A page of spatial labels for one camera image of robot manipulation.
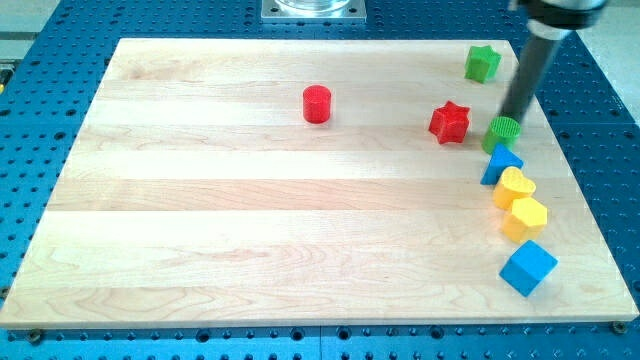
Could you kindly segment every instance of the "red star block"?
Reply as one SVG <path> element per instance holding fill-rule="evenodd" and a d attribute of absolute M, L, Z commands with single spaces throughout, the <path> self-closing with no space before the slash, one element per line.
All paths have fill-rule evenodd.
<path fill-rule="evenodd" d="M 470 108 L 458 106 L 452 101 L 433 111 L 429 131 L 438 137 L 440 144 L 462 143 L 469 127 Z"/>

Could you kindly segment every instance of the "blue cube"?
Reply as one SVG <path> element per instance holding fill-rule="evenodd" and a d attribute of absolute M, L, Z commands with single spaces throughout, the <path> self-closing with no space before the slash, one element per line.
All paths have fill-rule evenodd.
<path fill-rule="evenodd" d="M 491 160 L 489 160 L 489 166 L 487 166 L 487 170 L 484 172 L 484 176 L 482 176 L 480 184 L 495 185 L 498 183 L 498 180 L 500 180 L 500 175 L 502 175 L 504 169 L 509 166 L 515 166 L 518 169 L 521 169 L 523 165 L 524 162 L 522 159 L 512 153 L 511 150 L 507 149 L 506 146 L 498 143 L 496 144 L 495 149 L 493 149 Z"/>
<path fill-rule="evenodd" d="M 556 258 L 533 240 L 528 240 L 511 255 L 500 271 L 500 277 L 527 297 L 556 265 Z"/>

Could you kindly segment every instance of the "green cylinder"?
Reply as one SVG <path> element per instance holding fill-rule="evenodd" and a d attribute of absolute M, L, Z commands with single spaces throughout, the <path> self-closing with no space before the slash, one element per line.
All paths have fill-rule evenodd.
<path fill-rule="evenodd" d="M 489 155 L 496 144 L 500 143 L 511 150 L 520 136 L 520 124 L 510 117 L 498 116 L 491 120 L 489 129 L 482 139 L 482 149 Z"/>

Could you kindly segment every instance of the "wooden board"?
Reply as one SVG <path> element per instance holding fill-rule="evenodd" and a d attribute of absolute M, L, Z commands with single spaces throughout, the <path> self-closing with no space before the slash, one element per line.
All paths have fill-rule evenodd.
<path fill-rule="evenodd" d="M 503 55 L 463 79 L 470 45 Z M 630 320 L 633 299 L 539 105 L 516 152 L 560 261 L 529 298 L 480 178 L 503 41 L 126 39 L 0 314 L 8 328 Z M 302 90 L 334 96 L 301 118 Z M 425 131 L 472 108 L 464 144 Z"/>

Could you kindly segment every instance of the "red cylinder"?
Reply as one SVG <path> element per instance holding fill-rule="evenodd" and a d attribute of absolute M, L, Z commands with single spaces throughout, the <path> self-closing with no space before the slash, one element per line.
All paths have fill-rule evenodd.
<path fill-rule="evenodd" d="M 331 117 L 331 91 L 311 85 L 302 93 L 302 115 L 312 124 L 322 124 Z"/>

